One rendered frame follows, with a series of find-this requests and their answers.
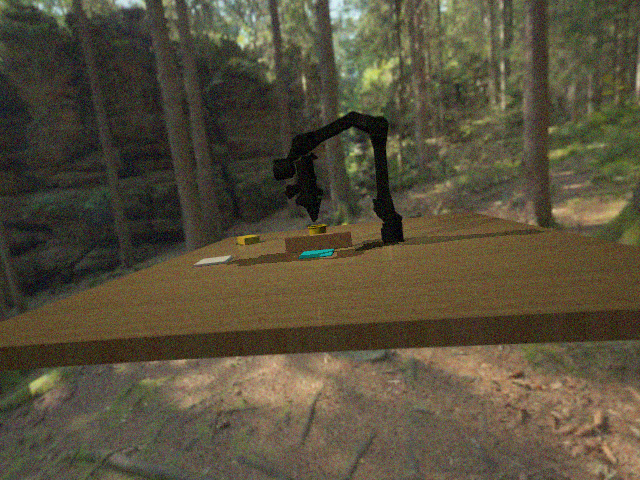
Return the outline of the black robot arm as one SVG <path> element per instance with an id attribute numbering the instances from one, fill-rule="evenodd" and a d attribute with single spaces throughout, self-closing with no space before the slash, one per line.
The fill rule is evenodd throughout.
<path id="1" fill-rule="evenodd" d="M 298 135 L 293 138 L 291 150 L 287 158 L 273 160 L 273 173 L 275 179 L 283 180 L 315 174 L 313 161 L 318 159 L 310 153 L 322 142 L 354 127 L 369 134 L 374 150 L 377 197 L 373 200 L 376 215 L 383 220 L 381 237 L 384 243 L 404 242 L 402 217 L 395 212 L 393 201 L 389 192 L 388 170 L 386 158 L 386 142 L 388 134 L 388 121 L 382 116 L 371 116 L 356 111 L 350 111 L 346 116 L 324 126 L 323 128 Z M 303 157 L 301 157 L 303 156 Z M 300 161 L 298 160 L 301 157 Z M 295 162 L 292 162 L 295 161 Z"/>

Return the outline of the yellow cup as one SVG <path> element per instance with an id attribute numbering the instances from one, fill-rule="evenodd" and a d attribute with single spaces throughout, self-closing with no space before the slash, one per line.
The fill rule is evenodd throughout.
<path id="1" fill-rule="evenodd" d="M 314 234 L 324 234 L 326 233 L 326 226 L 325 224 L 322 225 L 313 225 L 313 226 L 309 226 L 307 227 L 309 229 L 309 233 L 310 235 L 314 235 Z"/>

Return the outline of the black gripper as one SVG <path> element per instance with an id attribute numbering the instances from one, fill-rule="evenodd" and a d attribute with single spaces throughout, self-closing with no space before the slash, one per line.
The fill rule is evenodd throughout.
<path id="1" fill-rule="evenodd" d="M 306 208 L 308 214 L 312 220 L 315 222 L 318 218 L 320 204 L 322 198 L 318 198 L 318 196 L 323 196 L 323 190 L 321 188 L 317 188 L 317 176 L 315 174 L 301 176 L 298 177 L 298 183 L 301 185 L 302 192 L 296 198 L 296 205 L 301 205 Z"/>

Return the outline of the yellow rectangular block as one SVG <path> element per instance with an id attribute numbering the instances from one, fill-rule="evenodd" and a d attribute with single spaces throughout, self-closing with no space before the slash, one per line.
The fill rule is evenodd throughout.
<path id="1" fill-rule="evenodd" d="M 260 243 L 260 238 L 257 235 L 246 235 L 237 237 L 238 243 L 242 245 L 249 245 L 254 243 Z"/>

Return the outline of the cream flat square tile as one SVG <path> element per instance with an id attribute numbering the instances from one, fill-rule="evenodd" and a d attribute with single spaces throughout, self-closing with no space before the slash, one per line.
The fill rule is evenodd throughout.
<path id="1" fill-rule="evenodd" d="M 209 265 L 217 265 L 217 264 L 225 264 L 232 258 L 230 256 L 222 256 L 222 257 L 214 257 L 214 258 L 206 258 L 202 259 L 196 264 L 193 264 L 193 267 L 201 267 L 201 266 L 209 266 Z"/>

